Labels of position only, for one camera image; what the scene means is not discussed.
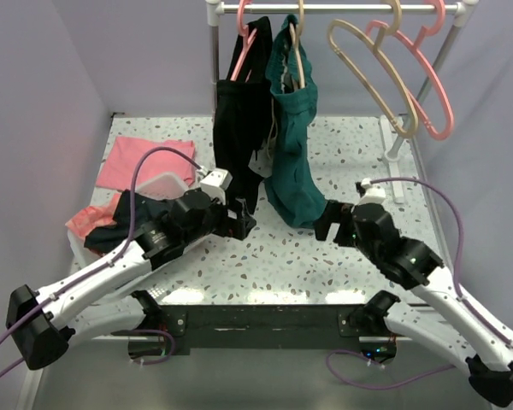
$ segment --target clothing rack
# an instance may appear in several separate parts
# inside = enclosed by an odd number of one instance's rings
[[[207,23],[210,29],[211,41],[211,80],[214,88],[213,107],[216,108],[216,82],[219,79],[219,24],[221,15],[233,15],[238,12],[238,4],[225,4],[220,0],[205,0],[207,3]],[[458,35],[462,31],[469,17],[475,10],[479,0],[462,0],[454,4],[446,4],[445,11],[448,15],[454,15],[451,28],[447,33],[443,44],[433,62],[433,69],[436,73],[442,68],[446,57],[451,51]],[[402,4],[401,10],[404,15],[432,15],[435,7],[430,4]],[[283,15],[296,14],[297,4],[248,4],[245,6],[246,14],[254,15]],[[308,15],[331,15],[331,14],[367,14],[367,15],[390,15],[393,9],[388,4],[305,4],[304,13]],[[428,96],[432,84],[428,77],[424,80],[422,87],[416,95],[420,104]],[[404,128],[407,128],[408,121],[405,119]],[[404,138],[397,136],[393,138],[392,129],[386,117],[380,117],[380,134],[384,145],[383,162],[386,164],[390,176],[399,177],[398,167],[399,150]],[[392,183],[393,198],[397,203],[404,202],[403,186],[400,182]]]

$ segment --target hanger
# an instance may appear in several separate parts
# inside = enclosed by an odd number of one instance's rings
[[[304,0],[298,0],[298,24],[295,31],[295,28],[292,23],[289,23],[289,33],[291,34],[292,48],[294,50],[294,55],[297,60],[297,70],[298,70],[298,79],[299,84],[296,84],[296,81],[293,81],[293,85],[295,89],[304,88],[306,86],[306,80],[304,77],[304,67],[302,66],[302,57],[300,56],[300,51],[298,50],[298,46],[300,45],[300,37],[302,36],[302,31],[304,29]]]
[[[418,129],[418,115],[416,113],[412,99],[410,98],[409,91],[404,85],[404,82],[401,80],[399,73],[393,66],[392,62],[389,61],[389,59],[386,57],[386,55],[380,48],[384,37],[392,35],[394,32],[398,30],[399,26],[401,25],[401,4],[399,3],[399,0],[382,0],[382,2],[392,6],[394,19],[391,26],[380,28],[376,41],[373,41],[360,29],[344,20],[331,21],[331,24],[328,26],[327,29],[327,38],[331,49],[333,49],[334,53],[340,58],[340,60],[342,60],[342,62],[344,62],[344,64],[355,74],[357,79],[361,81],[361,83],[364,85],[365,89],[369,92],[371,97],[380,106],[382,112],[390,121],[390,124],[392,124],[392,127],[395,129],[397,134],[403,138],[412,138],[416,134],[416,130]],[[386,105],[384,99],[380,96],[380,94],[378,94],[378,91],[369,83],[367,77],[365,77],[365,75],[361,72],[359,67],[356,64],[354,64],[350,57],[348,57],[346,53],[344,53],[344,51],[342,51],[339,48],[339,46],[334,42],[333,30],[335,27],[342,28],[350,32],[351,34],[355,35],[361,41],[363,41],[367,48],[371,50],[374,56],[380,61],[380,63],[386,70],[387,74],[390,76],[390,79],[392,79],[395,83],[399,93],[401,94],[401,97],[403,98],[404,105],[407,108],[407,115],[411,119],[410,128],[408,130],[403,129],[403,127],[399,125],[397,118],[390,110],[390,108]]]
[[[415,106],[416,112],[418,113],[418,117],[422,120],[424,126],[427,129],[427,133],[430,135],[431,138],[436,139],[438,141],[442,141],[444,139],[447,139],[452,134],[452,130],[454,128],[454,114],[452,113],[452,106],[448,100],[448,97],[446,96],[445,89],[443,88],[443,85],[441,84],[439,77],[437,76],[437,73],[435,72],[435,70],[433,70],[432,64],[428,61],[428,59],[423,55],[422,51],[420,50],[420,46],[422,45],[422,42],[425,37],[431,37],[437,34],[437,32],[439,32],[442,26],[445,24],[445,2],[443,0],[426,0],[426,3],[432,4],[433,6],[435,6],[435,9],[437,10],[437,20],[435,21],[435,24],[431,27],[422,26],[414,42],[412,42],[412,40],[410,40],[400,30],[397,30],[393,34],[393,37],[395,37],[401,43],[403,43],[403,45],[407,49],[409,49],[410,53],[412,53],[412,55],[418,60],[420,66],[426,72],[426,75],[429,77],[433,88],[439,96],[441,107],[443,108],[443,113],[445,114],[445,129],[442,132],[438,132],[435,129],[435,127],[431,124],[428,115],[426,114],[418,100],[416,100],[416,98],[409,92],[410,99],[412,100]],[[384,29],[387,29],[388,25],[384,21],[373,20],[367,25],[367,35],[369,35],[375,27],[379,27],[379,29],[382,31]]]
[[[241,49],[241,53],[239,54],[238,61],[236,62],[235,67],[232,71],[232,77],[230,77],[231,81],[235,81],[238,79],[239,72],[243,67],[243,63],[247,54],[249,53],[249,49],[255,42],[255,37],[257,36],[257,30],[253,30],[251,34],[249,34],[249,27],[246,24],[243,24],[243,13],[245,12],[245,6],[249,4],[251,0],[239,0],[238,7],[238,33],[243,38],[243,48]]]

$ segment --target metal rod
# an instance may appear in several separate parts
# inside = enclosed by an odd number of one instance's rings
[[[443,42],[443,45],[441,45],[439,53],[438,53],[437,57],[435,58],[435,61],[433,62],[433,70],[436,73],[438,73],[439,70],[443,67],[446,57],[448,56],[448,53],[450,53],[452,46],[454,45],[454,42],[456,41],[456,38],[461,31],[462,31],[461,27],[452,25],[448,34],[446,34],[445,41]],[[431,90],[431,81],[430,81],[429,77],[426,77],[424,84],[422,85],[422,88],[420,89],[420,91],[418,91],[416,100],[418,100],[418,102],[420,104],[422,104],[424,102],[424,100],[426,99],[426,97],[428,96],[430,90]]]
[[[397,135],[397,138],[395,138],[395,141],[393,141],[392,149],[390,149],[389,153],[398,153],[399,150],[401,149],[401,146],[403,145],[403,141],[404,141],[404,138],[401,137],[400,135]]]
[[[213,85],[213,114],[216,111],[216,83],[219,80],[219,27],[211,26],[211,83]]]
[[[222,3],[217,8],[217,14],[232,15],[238,12],[238,4]],[[458,4],[445,6],[448,15],[458,12]],[[402,4],[401,10],[407,15],[434,15],[435,7],[430,4]],[[245,12],[254,15],[283,15],[298,12],[298,4],[248,4]],[[388,15],[392,13],[392,6],[388,4],[305,4],[304,13],[309,15],[327,15],[332,13],[360,13]]]

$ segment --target beige hanger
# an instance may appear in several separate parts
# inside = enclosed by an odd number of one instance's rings
[[[300,44],[300,36],[302,36],[302,31],[304,29],[304,1],[298,0],[298,24],[295,32],[294,26],[289,24],[289,33],[291,34],[292,47],[294,49],[295,59],[297,60],[297,69],[298,69],[298,77],[300,78],[300,83],[295,85],[296,88],[304,88],[306,86],[306,79],[304,77],[304,67],[302,66],[302,57],[300,56],[300,51],[298,50],[298,45]]]
[[[393,23],[388,27],[382,27],[378,33],[376,41],[373,41],[369,36],[367,36],[364,32],[359,30],[356,26],[348,23],[344,20],[333,20],[327,29],[327,38],[331,49],[334,53],[344,62],[344,64],[355,74],[357,79],[361,81],[364,85],[365,89],[369,92],[371,97],[376,101],[376,103],[380,106],[382,112],[390,121],[393,128],[403,138],[412,138],[416,134],[416,130],[418,129],[418,115],[416,113],[414,104],[412,103],[412,99],[410,98],[409,91],[407,87],[404,85],[404,82],[401,80],[401,77],[392,62],[386,57],[384,52],[380,49],[382,41],[385,36],[393,35],[401,24],[401,4],[399,0],[382,0],[383,3],[387,3],[392,6],[393,9]],[[404,105],[407,108],[407,114],[410,117],[410,128],[405,130],[399,125],[397,118],[390,110],[390,108],[386,105],[384,99],[378,94],[378,91],[369,83],[367,77],[361,72],[358,66],[354,64],[354,62],[347,56],[347,54],[342,51],[339,46],[333,40],[333,29],[335,27],[343,28],[344,30],[350,32],[355,35],[364,44],[367,46],[369,50],[371,50],[374,56],[380,61],[387,74],[390,76],[390,79],[395,83],[401,97],[403,98]]]

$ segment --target white wall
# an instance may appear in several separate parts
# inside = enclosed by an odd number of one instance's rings
[[[0,0],[0,333],[9,293],[66,274],[63,224],[88,203],[109,115],[49,0]],[[19,357],[11,340],[0,370]],[[0,382],[14,408],[26,368]]]
[[[420,136],[427,175],[463,215],[463,282],[513,327],[513,0],[481,1],[441,78],[457,126],[443,143]],[[441,116],[434,100],[425,106]],[[441,218],[453,253],[446,206]]]
[[[76,49],[107,106],[130,115],[210,114],[210,51],[204,0],[53,0]],[[227,3],[238,3],[227,0]],[[267,3],[293,3],[267,0]],[[314,0],[312,3],[346,3]],[[379,3],[359,0],[355,3]],[[406,0],[403,3],[422,3]],[[247,20],[258,18],[248,15]],[[284,15],[271,16],[274,34]],[[327,25],[344,18],[362,29],[373,18],[387,15],[307,15],[303,46],[314,65],[323,114],[377,114],[378,108],[343,62],[329,49]],[[416,35],[432,17],[406,15],[403,28]],[[426,40],[423,49],[436,56],[446,33]],[[235,15],[221,18],[221,73],[226,74],[237,30]],[[380,64],[349,33],[338,35],[339,44],[361,65],[395,112],[405,112],[403,102]],[[418,91],[424,75],[410,54],[396,40],[387,39],[385,50],[404,74],[411,90]]]

